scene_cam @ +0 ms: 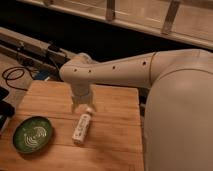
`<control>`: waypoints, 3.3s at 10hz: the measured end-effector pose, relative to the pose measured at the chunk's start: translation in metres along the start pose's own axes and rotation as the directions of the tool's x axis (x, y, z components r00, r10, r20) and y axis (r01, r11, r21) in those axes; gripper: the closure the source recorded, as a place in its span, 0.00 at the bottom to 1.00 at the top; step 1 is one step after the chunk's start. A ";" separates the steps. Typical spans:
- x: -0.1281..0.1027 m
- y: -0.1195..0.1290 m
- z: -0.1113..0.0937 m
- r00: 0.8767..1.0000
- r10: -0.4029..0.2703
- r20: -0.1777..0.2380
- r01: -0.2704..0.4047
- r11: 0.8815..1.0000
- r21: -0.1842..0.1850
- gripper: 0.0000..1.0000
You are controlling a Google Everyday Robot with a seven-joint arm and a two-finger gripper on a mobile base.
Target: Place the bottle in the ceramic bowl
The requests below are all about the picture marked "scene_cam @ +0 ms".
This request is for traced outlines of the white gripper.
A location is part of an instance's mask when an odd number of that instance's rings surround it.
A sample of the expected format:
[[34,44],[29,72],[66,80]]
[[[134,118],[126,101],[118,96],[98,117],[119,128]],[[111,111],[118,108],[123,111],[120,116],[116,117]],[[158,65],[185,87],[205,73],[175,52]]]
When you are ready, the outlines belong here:
[[93,93],[89,84],[72,84],[72,99],[75,104],[71,105],[71,112],[74,113],[77,109],[77,104],[90,104],[94,112],[97,111],[96,105],[93,102]]

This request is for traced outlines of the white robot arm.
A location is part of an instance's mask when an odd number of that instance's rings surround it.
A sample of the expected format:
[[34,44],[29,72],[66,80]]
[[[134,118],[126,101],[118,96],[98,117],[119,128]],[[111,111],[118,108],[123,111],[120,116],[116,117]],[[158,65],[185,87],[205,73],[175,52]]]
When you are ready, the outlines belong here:
[[144,117],[146,171],[213,171],[213,52],[183,49],[95,62],[80,53],[60,68],[75,102],[92,84],[149,90]]

